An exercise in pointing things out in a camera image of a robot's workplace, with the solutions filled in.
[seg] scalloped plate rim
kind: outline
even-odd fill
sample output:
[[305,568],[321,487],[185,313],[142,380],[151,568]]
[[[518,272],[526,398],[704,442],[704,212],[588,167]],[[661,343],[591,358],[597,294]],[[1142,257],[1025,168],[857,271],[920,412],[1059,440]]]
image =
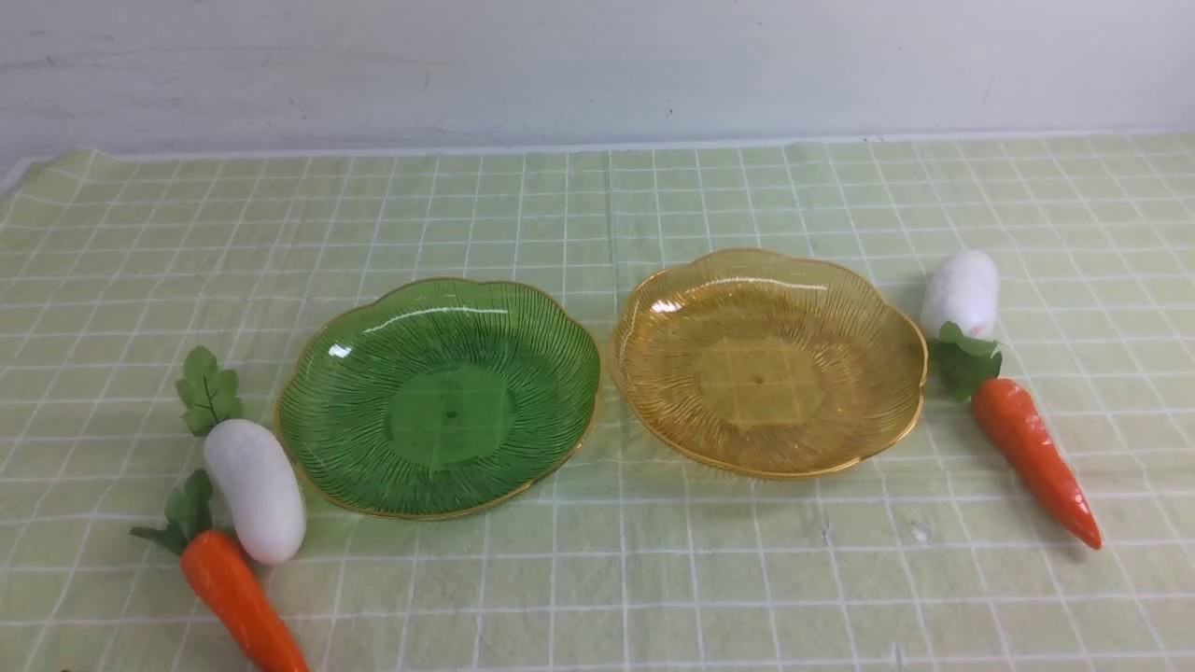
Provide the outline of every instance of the scalloped plate rim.
[[[615,338],[613,337],[613,335],[618,332],[619,328],[623,325],[623,323],[625,320],[627,320],[629,318],[631,318],[633,316],[635,311],[632,310],[632,307],[636,305],[636,301],[635,301],[636,297],[639,295],[639,294],[642,294],[650,283],[652,283],[654,281],[656,281],[657,279],[662,277],[666,274],[675,273],[675,271],[680,271],[680,270],[685,270],[685,269],[691,269],[691,268],[698,268],[700,265],[707,264],[713,257],[724,256],[724,255],[728,255],[728,253],[736,253],[736,252],[737,253],[752,252],[752,253],[758,253],[758,255],[768,255],[768,256],[773,256],[773,257],[779,257],[782,259],[788,259],[788,261],[790,261],[792,263],[796,263],[796,264],[820,264],[820,265],[831,267],[831,268],[834,268],[834,269],[836,269],[839,271],[853,275],[853,276],[858,277],[859,280],[862,280],[864,282],[864,285],[868,287],[868,291],[876,299],[880,300],[880,304],[883,306],[884,310],[888,310],[888,311],[890,311],[890,312],[900,316],[901,319],[905,320],[905,323],[913,331],[913,334],[917,335],[917,340],[921,344],[921,379],[918,381],[918,386],[917,386],[917,392],[918,392],[917,393],[917,409],[914,409],[913,415],[909,419],[908,424],[903,429],[901,429],[900,432],[897,432],[891,439],[884,440],[884,442],[881,444],[878,448],[874,448],[874,450],[869,448],[869,451],[860,451],[860,453],[856,454],[851,459],[841,462],[841,463],[835,464],[833,466],[828,466],[826,469],[816,469],[816,470],[810,470],[810,471],[762,471],[762,470],[756,470],[756,469],[743,468],[743,466],[740,466],[737,464],[733,464],[733,463],[728,463],[728,462],[723,462],[723,460],[718,460],[718,459],[713,459],[713,458],[699,454],[699,453],[697,453],[697,452],[694,452],[694,451],[692,451],[690,448],[686,448],[685,446],[678,444],[676,441],[673,441],[672,439],[664,436],[663,434],[661,434],[657,430],[657,428],[651,422],[648,421],[648,419],[645,417],[645,415],[643,414],[643,411],[639,409],[638,404],[636,404],[632,401],[632,396],[627,393],[627,387],[626,386],[629,385],[629,381],[623,378],[623,375],[620,373],[620,368],[621,367],[618,366],[618,362],[621,361],[621,359],[619,358],[619,350],[621,348],[619,348],[618,344],[615,343]],[[860,463],[863,463],[863,462],[865,462],[865,460],[868,460],[868,459],[870,459],[870,458],[872,458],[872,457],[875,457],[875,456],[877,456],[877,454],[887,451],[888,448],[895,446],[896,444],[899,444],[901,440],[903,440],[906,436],[908,436],[913,432],[913,429],[917,428],[917,426],[921,421],[921,416],[924,415],[924,411],[925,411],[925,384],[926,384],[926,380],[929,379],[929,375],[930,375],[930,348],[929,348],[929,344],[925,341],[925,335],[921,334],[921,329],[917,325],[915,322],[913,322],[913,318],[911,318],[908,314],[905,313],[905,311],[902,311],[902,310],[897,308],[896,306],[894,306],[891,304],[891,301],[889,301],[888,298],[884,297],[884,293],[881,292],[880,288],[876,287],[870,280],[868,280],[866,277],[864,277],[862,274],[859,274],[859,273],[857,273],[857,271],[854,271],[854,270],[852,270],[850,268],[846,268],[845,265],[836,264],[834,262],[828,262],[828,261],[825,261],[825,259],[815,259],[815,258],[809,258],[809,257],[793,257],[792,255],[786,255],[784,252],[778,252],[776,250],[767,250],[767,249],[764,249],[764,248],[727,248],[727,249],[723,249],[723,250],[715,250],[713,252],[707,252],[705,255],[701,255],[700,257],[698,257],[698,258],[695,258],[695,259],[693,259],[693,261],[691,261],[688,263],[684,263],[684,264],[680,264],[680,265],[674,265],[674,267],[660,269],[660,270],[652,273],[651,275],[649,275],[648,277],[645,277],[642,282],[639,282],[635,287],[635,289],[631,291],[630,294],[627,294],[626,301],[623,304],[623,310],[619,312],[618,322],[614,323],[614,329],[612,330],[611,336],[612,337],[609,338],[609,342],[606,346],[606,355],[609,358],[611,361],[609,361],[609,364],[608,364],[608,366],[606,368],[607,368],[607,372],[608,372],[608,374],[611,377],[611,380],[614,383],[614,387],[618,389],[618,392],[623,397],[623,401],[625,401],[626,405],[630,407],[631,413],[633,413],[635,416],[639,420],[639,423],[642,423],[644,427],[646,427],[648,430],[651,432],[651,434],[655,435],[657,439],[660,439],[664,445],[667,445],[668,447],[673,448],[674,451],[684,454],[685,457],[687,457],[687,458],[690,458],[690,459],[692,459],[694,462],[699,462],[699,463],[703,463],[705,465],[713,466],[716,469],[729,471],[731,474],[739,474],[741,476],[749,476],[749,477],[753,477],[753,478],[764,478],[764,479],[770,479],[770,481],[802,481],[802,479],[805,479],[805,478],[816,478],[819,476],[827,476],[827,475],[831,475],[831,474],[836,474],[836,472],[840,472],[840,471],[845,471],[845,470],[847,470],[847,469],[850,469],[852,466],[856,466],[856,465],[858,465],[858,464],[860,464]]]
[[[376,509],[362,508],[362,507],[357,507],[357,506],[354,506],[354,505],[350,505],[350,503],[347,503],[347,502],[342,502],[342,501],[337,500],[336,497],[333,497],[332,495],[325,493],[323,488],[320,488],[319,485],[315,484],[315,482],[307,474],[307,470],[302,468],[301,463],[295,457],[294,451],[287,444],[286,436],[282,433],[282,398],[286,396],[287,391],[290,390],[290,387],[294,385],[295,380],[299,378],[300,369],[302,368],[302,362],[311,354],[312,346],[315,343],[315,341],[320,336],[323,336],[325,332],[327,332],[327,330],[333,324],[336,324],[337,322],[344,319],[345,317],[348,317],[350,314],[354,314],[354,313],[357,313],[357,312],[364,312],[364,311],[368,311],[368,310],[372,310],[372,308],[376,308],[382,303],[385,303],[387,299],[391,299],[392,297],[394,297],[399,292],[407,291],[407,289],[410,289],[412,287],[416,287],[418,285],[424,285],[424,283],[429,283],[429,282],[446,282],[446,281],[447,282],[460,283],[460,285],[472,285],[474,287],[505,285],[505,286],[509,286],[509,287],[521,287],[521,288],[532,289],[535,293],[538,293],[541,297],[544,297],[552,306],[556,307],[557,311],[560,312],[560,314],[568,322],[572,323],[574,326],[576,326],[577,329],[580,329],[581,332],[584,334],[586,340],[593,347],[594,355],[595,355],[595,358],[598,360],[598,385],[594,387],[594,392],[593,392],[594,403],[593,403],[593,407],[592,407],[592,409],[589,411],[589,422],[586,424],[584,432],[581,433],[581,438],[577,439],[576,445],[574,445],[571,448],[569,448],[560,457],[560,459],[556,464],[553,464],[549,469],[544,470],[544,472],[540,474],[539,476],[537,476],[537,477],[534,477],[534,478],[532,478],[532,479],[522,483],[521,485],[519,485],[514,490],[511,490],[511,491],[509,491],[509,493],[507,493],[507,494],[504,494],[504,495],[502,495],[500,497],[495,497],[495,499],[492,499],[492,500],[490,500],[488,502],[477,505],[477,506],[472,506],[472,507],[462,508],[462,509],[458,509],[458,511],[445,512],[445,513],[412,514],[412,513],[387,513],[387,512],[380,512],[380,511],[376,511]],[[349,308],[349,310],[347,310],[347,311],[344,311],[344,312],[342,312],[342,313],[332,317],[331,319],[329,319],[327,322],[325,322],[323,326],[320,326],[319,329],[317,329],[315,332],[312,334],[307,338],[307,342],[304,343],[302,350],[300,350],[299,356],[295,359],[294,369],[292,371],[290,377],[287,378],[286,384],[282,386],[282,390],[278,392],[277,398],[274,401],[274,435],[278,440],[278,444],[282,446],[282,451],[286,453],[287,459],[290,462],[292,469],[294,469],[294,471],[295,471],[296,476],[299,477],[299,479],[307,485],[307,489],[310,489],[312,493],[314,493],[317,496],[319,496],[324,501],[326,501],[326,502],[329,502],[329,503],[331,503],[331,505],[333,505],[333,506],[336,506],[338,508],[342,508],[342,509],[345,509],[345,511],[350,511],[353,513],[358,513],[361,515],[368,515],[368,517],[372,517],[372,518],[381,518],[381,519],[386,519],[386,520],[428,520],[428,521],[431,521],[431,520],[453,520],[453,519],[456,519],[456,518],[464,518],[464,517],[467,517],[467,515],[473,515],[476,513],[482,513],[482,512],[488,511],[490,508],[494,508],[494,507],[496,507],[496,506],[498,506],[498,505],[501,505],[501,503],[503,503],[503,502],[505,502],[508,500],[511,500],[511,499],[514,499],[515,496],[517,496],[517,495],[520,495],[522,493],[526,493],[528,489],[531,489],[532,485],[534,485],[535,483],[539,483],[544,478],[547,478],[549,476],[551,476],[552,474],[554,474],[558,469],[560,469],[560,466],[564,465],[564,463],[569,462],[569,459],[574,454],[576,454],[576,452],[578,450],[581,450],[581,446],[589,438],[589,434],[593,433],[593,428],[594,428],[594,426],[596,424],[596,421],[598,421],[598,408],[599,408],[600,402],[601,402],[601,378],[602,378],[601,369],[603,367],[605,367],[605,362],[602,361],[602,349],[598,346],[598,341],[594,338],[593,334],[588,329],[586,329],[586,325],[581,324],[581,322],[578,322],[576,318],[574,318],[571,314],[569,314],[569,312],[566,310],[564,310],[564,306],[560,305],[560,303],[557,301],[554,297],[552,297],[547,292],[540,289],[539,287],[535,287],[534,285],[527,285],[526,282],[517,282],[517,281],[514,281],[514,280],[470,280],[467,277],[454,277],[454,276],[451,276],[451,275],[433,276],[433,277],[421,277],[419,280],[412,280],[410,282],[405,282],[403,285],[399,285],[398,287],[391,289],[390,292],[386,292],[385,294],[382,294],[381,297],[379,297],[378,299],[375,299],[375,300],[373,300],[373,301],[370,301],[368,304],[363,304],[363,305],[360,305],[360,306],[354,306],[354,307],[351,307],[351,308]]]

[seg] white radish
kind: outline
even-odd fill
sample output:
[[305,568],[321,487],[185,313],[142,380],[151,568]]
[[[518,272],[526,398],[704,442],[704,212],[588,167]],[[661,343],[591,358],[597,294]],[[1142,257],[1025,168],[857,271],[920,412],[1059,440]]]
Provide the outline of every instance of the white radish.
[[979,250],[951,255],[930,279],[921,304],[921,331],[937,338],[942,325],[954,322],[973,338],[995,330],[1000,275],[992,257]]
[[307,513],[290,462],[274,434],[247,420],[225,420],[203,441],[203,459],[232,511],[237,539],[262,564],[290,560]]

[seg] carrot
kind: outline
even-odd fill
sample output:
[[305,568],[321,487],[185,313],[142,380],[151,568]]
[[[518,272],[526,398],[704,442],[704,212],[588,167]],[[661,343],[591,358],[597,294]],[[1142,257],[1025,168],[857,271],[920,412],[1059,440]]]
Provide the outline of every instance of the carrot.
[[1016,381],[1000,378],[994,341],[980,341],[952,322],[930,344],[930,356],[946,390],[970,399],[972,415],[1004,454],[1022,482],[1059,524],[1092,549],[1103,539],[1099,526],[1032,397]]
[[180,557],[191,589],[262,672],[308,672],[302,652],[265,598],[240,546],[212,527],[210,499],[212,481],[197,469],[166,500],[165,529],[134,527],[129,533]]

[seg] plate center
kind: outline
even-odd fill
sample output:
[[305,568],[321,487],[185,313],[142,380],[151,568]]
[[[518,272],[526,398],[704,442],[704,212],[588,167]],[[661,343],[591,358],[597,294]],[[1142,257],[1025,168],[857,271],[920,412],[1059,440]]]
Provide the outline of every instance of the plate center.
[[701,352],[697,377],[710,413],[744,429],[803,424],[826,399],[814,359],[776,337],[724,338]]
[[394,452],[431,469],[489,456],[514,421],[505,379],[473,365],[416,375],[399,387],[390,410]]

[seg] green leaf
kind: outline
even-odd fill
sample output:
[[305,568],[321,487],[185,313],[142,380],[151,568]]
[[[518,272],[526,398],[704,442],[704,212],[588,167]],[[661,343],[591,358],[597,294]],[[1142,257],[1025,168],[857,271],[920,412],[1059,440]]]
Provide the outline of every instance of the green leaf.
[[186,428],[191,430],[191,434],[196,436],[207,436],[212,432],[212,428],[216,426],[216,422],[212,419],[212,414],[200,408],[188,409],[183,414],[183,422],[186,423]]
[[942,326],[940,336],[930,342],[930,365],[955,401],[966,402],[986,380],[1000,375],[1004,358],[994,341],[966,336],[951,322]]
[[179,378],[174,381],[174,391],[178,392],[178,398],[185,407],[194,405],[200,398],[198,390],[196,390],[195,385],[191,385],[191,381],[185,378]]
[[237,372],[225,369],[215,378],[215,395],[212,397],[212,408],[221,420],[240,417],[245,415],[245,409],[237,397]]
[[989,358],[995,352],[995,341],[972,338],[963,334],[963,330],[954,322],[946,322],[942,325],[942,330],[938,332],[938,341],[954,343],[962,352],[976,358]]
[[197,346],[183,361],[183,378],[174,383],[179,401],[186,407],[183,422],[196,436],[206,436],[225,420],[245,415],[237,397],[237,372],[220,369],[212,350]]
[[196,469],[191,472],[191,476],[186,478],[186,483],[183,485],[183,491],[186,493],[188,499],[191,501],[191,509],[195,515],[195,533],[207,532],[212,529],[212,507],[209,503],[213,491],[212,478],[208,476],[208,472],[202,469]]
[[220,365],[216,356],[203,346],[196,346],[183,360],[183,377],[188,380],[215,378],[217,373],[220,373]]
[[176,489],[166,497],[166,521],[177,527],[188,543],[198,534],[197,519],[198,512],[185,489]]
[[137,537],[139,539],[151,540],[174,555],[183,555],[183,551],[186,550],[186,539],[184,539],[178,529],[173,526],[166,527],[165,530],[155,530],[153,527],[134,527],[129,530],[129,534]]

